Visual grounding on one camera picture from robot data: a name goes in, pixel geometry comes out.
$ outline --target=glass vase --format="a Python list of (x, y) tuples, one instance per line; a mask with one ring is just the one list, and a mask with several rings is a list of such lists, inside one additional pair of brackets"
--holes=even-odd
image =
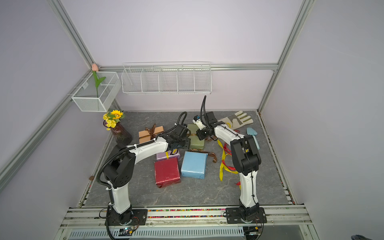
[[(107, 127), (107, 122), (104, 120), (104, 127)], [(116, 127), (111, 127), (111, 132), (115, 137), (116, 143), (120, 148), (124, 148), (132, 142), (132, 136), (125, 130), (125, 128), (118, 122)]]

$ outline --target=wire basket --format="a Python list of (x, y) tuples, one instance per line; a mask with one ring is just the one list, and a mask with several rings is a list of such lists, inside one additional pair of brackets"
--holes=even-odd
[(211, 66), (199, 63), (125, 63), (121, 76), (126, 94), (211, 93)]
[(121, 88), (121, 81), (117, 72), (96, 72), (98, 78), (105, 77), (96, 92), (92, 73), (72, 96), (82, 112), (107, 112)]

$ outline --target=table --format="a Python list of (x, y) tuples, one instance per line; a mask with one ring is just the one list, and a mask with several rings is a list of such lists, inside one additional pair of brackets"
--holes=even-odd
[[(134, 143), (139, 143), (138, 132), (145, 127), (151, 128), (154, 123), (163, 126), (164, 130), (170, 129), (177, 121), (181, 112), (126, 112), (126, 117), (121, 124), (132, 135)], [(215, 116), (221, 119), (234, 114), (234, 111), (217, 111)], [(286, 205), (288, 200), (273, 161), (272, 154), (268, 148), (267, 139), (262, 126), (254, 111), (246, 111), (253, 119), (252, 124), (247, 124), (238, 130), (246, 134), (246, 128), (252, 127), (258, 132), (256, 139), (260, 145), (260, 156), (262, 163), (257, 173), (257, 198), (260, 205)], [(184, 123), (192, 123), (192, 119), (198, 112), (188, 112)], [(114, 140), (110, 144), (106, 156), (109, 155), (115, 146)], [(213, 163), (212, 157), (207, 159), (205, 179), (181, 177), (181, 183), (173, 184), (164, 188), (158, 188), (155, 184), (154, 162), (156, 156), (148, 157), (135, 165), (133, 176), (129, 182), (129, 200), (135, 207), (150, 206), (176, 206), (176, 205), (238, 205), (240, 188), (235, 183), (240, 181), (238, 174), (227, 171), (223, 173), (223, 181), (219, 179), (220, 159), (222, 148), (214, 141), (205, 142), (205, 151), (216, 153), (218, 161)], [(227, 156), (225, 162), (233, 166), (232, 158)], [(93, 181), (89, 191), (85, 207), (106, 207), (110, 202), (108, 191), (105, 186)]]

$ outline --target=white wall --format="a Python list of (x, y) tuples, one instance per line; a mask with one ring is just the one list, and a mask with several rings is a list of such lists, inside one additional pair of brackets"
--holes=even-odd
[(62, 0), (95, 61), (276, 63), (302, 0)]
[(102, 113), (75, 103), (0, 193), (0, 239), (53, 239), (69, 207), (77, 207), (107, 131)]
[(262, 112), (321, 239), (382, 239), (383, 12), (317, 0)]
[[(272, 77), (271, 70), (213, 71), (207, 110), (256, 110)], [(116, 100), (125, 111), (196, 111), (203, 94), (126, 95)]]
[[(0, 168), (87, 67), (45, 0), (0, 3)], [(0, 193), (0, 239), (53, 239), (76, 207), (107, 131), (72, 106)]]
[(0, 3), (0, 168), (87, 70), (45, 0)]

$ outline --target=purple gift box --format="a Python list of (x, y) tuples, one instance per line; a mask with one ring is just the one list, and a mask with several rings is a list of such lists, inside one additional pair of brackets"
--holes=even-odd
[(156, 160), (164, 160), (164, 159), (169, 159), (177, 157), (177, 160), (180, 160), (180, 153), (178, 149), (174, 149), (173, 151), (169, 150), (168, 152), (161, 152), (156, 154)]

